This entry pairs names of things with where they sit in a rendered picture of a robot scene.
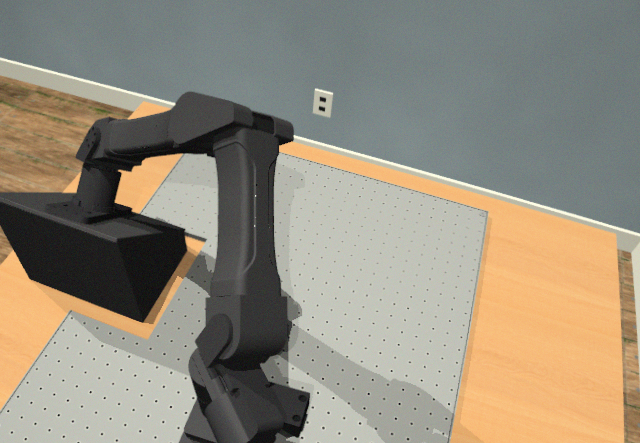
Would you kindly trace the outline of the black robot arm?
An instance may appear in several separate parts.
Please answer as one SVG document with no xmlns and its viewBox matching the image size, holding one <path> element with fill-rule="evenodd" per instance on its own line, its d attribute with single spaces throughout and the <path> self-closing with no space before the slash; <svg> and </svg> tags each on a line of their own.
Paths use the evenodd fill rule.
<svg viewBox="0 0 640 443">
<path fill-rule="evenodd" d="M 279 146 L 294 140 L 292 123 L 189 91 L 168 111 L 106 117 L 92 126 L 76 154 L 84 162 L 76 195 L 46 204 L 45 212 L 83 224 L 129 215 L 131 207 L 115 203 L 118 170 L 132 172 L 155 156 L 215 158 L 217 255 L 206 326 L 189 359 L 191 380 L 197 396 L 211 402 L 204 413 L 217 443 L 300 437 L 310 393 L 269 382 L 260 366 L 289 335 L 275 256 L 274 177 Z"/>
</svg>

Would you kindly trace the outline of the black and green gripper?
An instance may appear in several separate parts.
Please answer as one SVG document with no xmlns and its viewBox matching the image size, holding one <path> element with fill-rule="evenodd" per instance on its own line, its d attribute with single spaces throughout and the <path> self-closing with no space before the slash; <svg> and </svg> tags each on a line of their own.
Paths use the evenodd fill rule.
<svg viewBox="0 0 640 443">
<path fill-rule="evenodd" d="M 181 443 L 217 443 L 204 413 L 208 405 L 197 396 L 184 426 L 185 435 Z"/>
</svg>

